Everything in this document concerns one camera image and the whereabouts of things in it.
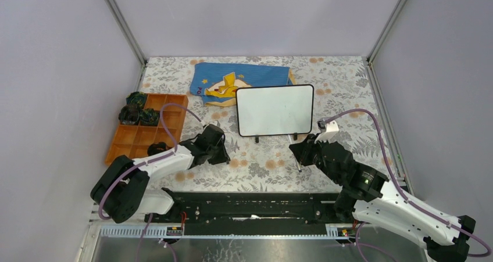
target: floral tablecloth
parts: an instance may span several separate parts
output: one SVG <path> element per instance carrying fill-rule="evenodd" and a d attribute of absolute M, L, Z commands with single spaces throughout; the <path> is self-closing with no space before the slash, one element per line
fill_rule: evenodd
<path fill-rule="evenodd" d="M 315 87 L 313 133 L 316 121 L 355 107 L 376 114 L 373 93 L 361 57 L 203 57 L 150 58 L 141 83 L 141 91 L 157 94 L 186 94 L 188 108 L 206 122 L 218 124 L 226 133 L 229 164 L 203 164 L 169 175 L 151 186 L 173 191 L 241 191 L 241 192 L 337 192 L 333 184 L 315 166 L 298 172 L 288 149 L 286 135 L 254 138 L 238 135 L 236 108 L 205 107 L 199 96 L 189 92 L 194 66 L 199 62 L 249 63 L 288 66 L 298 84 Z M 387 173 L 371 119 L 364 113 L 352 113 L 337 120 L 339 133 L 332 139 L 349 149 L 357 161 Z M 194 137 L 201 125 L 189 114 L 181 139 Z M 306 135 L 299 135 L 298 142 Z"/>

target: wooden organizer box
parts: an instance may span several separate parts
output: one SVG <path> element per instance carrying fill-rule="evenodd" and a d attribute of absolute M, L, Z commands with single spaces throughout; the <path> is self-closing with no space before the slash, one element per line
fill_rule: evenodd
<path fill-rule="evenodd" d="M 183 107 L 188 107 L 188 98 L 186 95 L 147 94 L 144 109 L 153 108 L 159 112 L 166 103 L 177 103 Z M 185 113 L 184 109 L 177 106 L 169 106 L 163 112 L 166 127 L 177 142 L 180 141 Z M 143 126 L 140 121 L 139 125 L 119 124 L 108 155 L 106 155 L 105 164 L 109 166 L 115 158 L 121 155 L 126 155 L 131 159 L 146 157 L 147 148 L 158 142 L 165 142 L 168 147 L 173 146 L 171 138 L 165 132 L 160 121 L 156 127 Z"/>

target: blue towel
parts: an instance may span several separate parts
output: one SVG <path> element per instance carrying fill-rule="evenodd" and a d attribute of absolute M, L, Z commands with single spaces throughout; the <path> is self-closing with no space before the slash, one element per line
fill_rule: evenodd
<path fill-rule="evenodd" d="M 204 105 L 232 106 L 236 90 L 296 84 L 289 67 L 239 63 L 198 63 L 190 93 L 202 97 Z"/>

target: gray panel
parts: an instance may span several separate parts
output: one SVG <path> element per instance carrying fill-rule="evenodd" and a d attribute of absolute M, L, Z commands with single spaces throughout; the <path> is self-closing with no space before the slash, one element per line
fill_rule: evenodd
<path fill-rule="evenodd" d="M 362 242 L 381 247 L 399 262 L 426 261 L 416 245 L 381 228 L 364 228 L 361 236 Z M 137 243 L 138 239 L 100 237 L 93 262 L 135 261 Z M 172 246 L 180 262 L 363 261 L 355 247 L 330 247 L 334 245 L 336 241 L 317 239 L 182 239 Z M 375 250 L 363 249 L 369 261 L 392 261 Z M 156 239 L 145 239 L 140 261 L 173 261 L 173 256 Z"/>
<path fill-rule="evenodd" d="M 408 0 L 374 62 L 415 194 L 475 218 L 490 244 L 492 10 L 493 0 Z"/>
<path fill-rule="evenodd" d="M 367 56 L 398 0 L 116 0 L 146 56 Z"/>
<path fill-rule="evenodd" d="M 0 2 L 0 261 L 73 261 L 140 64 L 104 0 Z"/>

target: white wall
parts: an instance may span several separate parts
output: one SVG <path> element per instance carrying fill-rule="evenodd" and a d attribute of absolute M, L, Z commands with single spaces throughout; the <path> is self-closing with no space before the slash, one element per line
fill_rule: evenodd
<path fill-rule="evenodd" d="M 0 261 L 73 261 L 139 69 L 104 0 L 0 0 Z"/>
<path fill-rule="evenodd" d="M 475 218 L 490 245 L 492 12 L 492 0 L 409 0 L 374 63 L 416 195 Z"/>
<path fill-rule="evenodd" d="M 116 0 L 149 56 L 367 56 L 398 0 Z"/>

